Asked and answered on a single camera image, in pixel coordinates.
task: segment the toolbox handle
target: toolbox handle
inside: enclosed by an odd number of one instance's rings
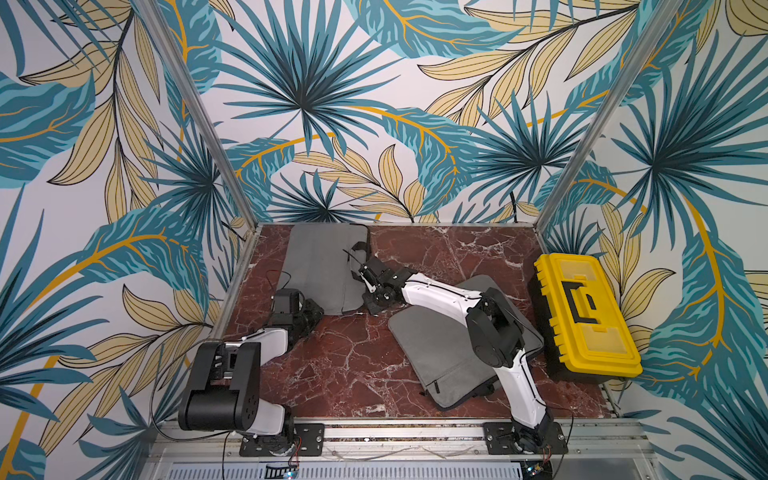
[[[568,300],[568,306],[571,308],[571,315],[573,316],[574,323],[599,323],[596,319],[590,318],[588,316],[581,316],[578,312],[578,308],[576,307],[576,300],[574,299],[574,290],[578,290],[579,288],[585,286],[582,282],[561,282],[563,285],[563,291],[565,291],[565,298]],[[592,297],[588,294],[587,295],[587,301],[589,302],[590,307],[595,310],[594,308],[594,300],[592,300]]]

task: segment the yellow toolbox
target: yellow toolbox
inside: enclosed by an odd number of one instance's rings
[[[534,265],[530,290],[550,378],[599,383],[640,375],[640,353],[599,260],[551,253]]]

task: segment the ventilation grille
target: ventilation grille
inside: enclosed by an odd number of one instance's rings
[[[226,480],[263,480],[264,466],[255,462],[225,464]],[[522,479],[520,464],[514,462],[301,462],[298,473],[298,480]],[[166,479],[220,480],[221,464],[175,463]]]

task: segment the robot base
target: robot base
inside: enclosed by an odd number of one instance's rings
[[[525,444],[521,437],[525,437],[526,428],[515,420],[484,423],[482,429],[489,455],[520,455],[525,453],[523,450],[527,448],[521,446]],[[549,455],[550,449],[552,455],[568,453],[568,446],[565,444],[565,436],[559,423],[552,422],[552,428],[546,430],[546,436],[542,439],[541,445],[535,448],[535,454]]]
[[[294,424],[290,409],[286,407],[283,431],[278,435],[258,435],[256,438],[244,436],[240,443],[240,456],[292,455],[299,446],[300,450],[296,456],[319,457],[323,453],[324,431],[325,425],[322,423]]]

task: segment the wall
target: wall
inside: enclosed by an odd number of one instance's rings
[[[533,220],[656,1],[531,3],[222,5],[203,100],[256,217]]]
[[[163,5],[218,38],[206,2]],[[130,2],[0,15],[0,478],[136,478],[244,222]]]
[[[695,42],[637,79],[545,236],[600,257],[644,366],[614,397],[667,477],[768,478],[768,3],[708,4]]]

